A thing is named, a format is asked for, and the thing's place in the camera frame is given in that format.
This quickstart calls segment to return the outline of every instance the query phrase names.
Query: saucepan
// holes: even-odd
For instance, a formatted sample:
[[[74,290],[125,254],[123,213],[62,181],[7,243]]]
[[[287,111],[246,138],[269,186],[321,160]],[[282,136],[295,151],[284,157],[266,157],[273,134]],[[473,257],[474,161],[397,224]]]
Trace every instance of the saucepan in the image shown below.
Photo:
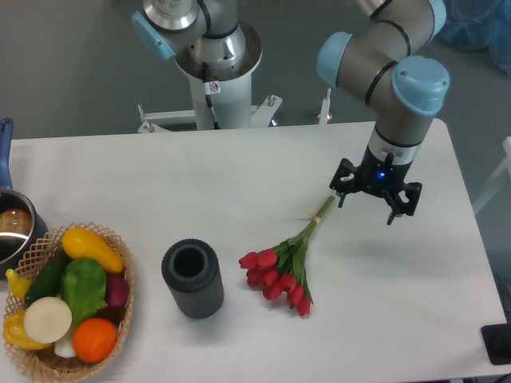
[[[13,190],[9,155],[14,122],[0,121],[0,279],[8,269],[18,267],[23,254],[46,232],[45,221],[22,193]]]

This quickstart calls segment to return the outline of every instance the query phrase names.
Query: woven basket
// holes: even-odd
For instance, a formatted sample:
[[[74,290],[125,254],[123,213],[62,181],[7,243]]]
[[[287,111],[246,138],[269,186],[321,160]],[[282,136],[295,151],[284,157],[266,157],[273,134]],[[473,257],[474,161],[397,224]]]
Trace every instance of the woven basket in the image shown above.
[[[103,369],[112,361],[128,333],[133,311],[133,264],[126,244],[119,235],[115,234],[115,232],[107,227],[102,227],[95,223],[72,223],[68,227],[61,227],[60,229],[46,233],[44,238],[38,239],[24,254],[23,259],[19,261],[19,266],[16,269],[17,275],[33,281],[38,275],[38,272],[60,247],[62,235],[72,227],[83,227],[99,234],[122,257],[126,266],[124,277],[128,281],[130,288],[128,301],[124,307],[106,307],[99,310],[97,314],[94,315],[95,317],[109,319],[117,328],[116,345],[109,356],[98,363],[87,363],[77,357],[58,357],[53,352],[53,346],[40,351],[33,351],[21,349],[6,343],[7,355],[16,366],[16,370],[24,377],[32,379],[32,381],[73,383],[86,379]],[[6,314],[4,318],[23,309],[25,309],[23,303],[11,293],[7,297]]]

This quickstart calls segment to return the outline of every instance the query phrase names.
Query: red radish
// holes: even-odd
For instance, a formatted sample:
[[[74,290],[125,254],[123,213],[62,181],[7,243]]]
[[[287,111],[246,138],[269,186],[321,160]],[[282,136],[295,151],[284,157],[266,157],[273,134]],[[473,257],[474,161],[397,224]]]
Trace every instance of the red radish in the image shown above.
[[[105,302],[111,307],[123,306],[128,301],[129,284],[117,274],[109,274],[106,279]]]

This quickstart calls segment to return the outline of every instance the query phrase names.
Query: gray floor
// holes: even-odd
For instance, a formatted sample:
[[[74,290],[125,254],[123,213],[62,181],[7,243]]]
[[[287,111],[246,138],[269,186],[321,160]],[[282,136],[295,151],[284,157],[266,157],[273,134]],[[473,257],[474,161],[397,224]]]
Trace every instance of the gray floor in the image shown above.
[[[192,108],[184,76],[173,62],[150,56],[133,32],[129,19],[140,8],[141,0],[0,1],[0,116],[14,118],[15,138],[135,133],[139,103],[146,112]],[[253,102],[274,93],[284,99],[280,124],[314,124],[327,91],[315,72],[319,48],[334,32],[361,33],[369,21],[354,2],[339,0],[247,0],[241,14],[263,42]],[[504,159],[511,77],[485,51],[457,51],[437,40],[421,54],[450,71],[438,117],[473,199]],[[335,122],[376,117],[340,91],[331,107]],[[499,286],[511,280],[510,197],[507,186],[477,217]]]

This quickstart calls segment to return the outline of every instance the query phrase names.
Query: blue joint cap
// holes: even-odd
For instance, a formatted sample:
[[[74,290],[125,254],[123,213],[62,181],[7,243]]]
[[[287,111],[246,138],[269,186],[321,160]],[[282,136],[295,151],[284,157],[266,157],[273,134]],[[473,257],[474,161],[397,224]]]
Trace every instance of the blue joint cap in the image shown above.
[[[442,29],[447,19],[446,5],[443,0],[430,0],[431,8],[433,9],[434,28],[431,38],[434,38]]]
[[[161,60],[168,60],[169,58],[176,56],[176,53],[172,50],[172,48],[168,46],[167,42],[158,32],[156,32],[156,30],[140,12],[136,12],[131,17],[131,23],[144,45],[156,57]]]
[[[319,76],[334,88],[337,88],[337,73],[351,37],[352,35],[346,32],[332,34],[319,51],[316,70]]]
[[[421,56],[403,59],[392,73],[398,99],[423,116],[433,116],[442,108],[449,83],[449,72],[442,64]]]

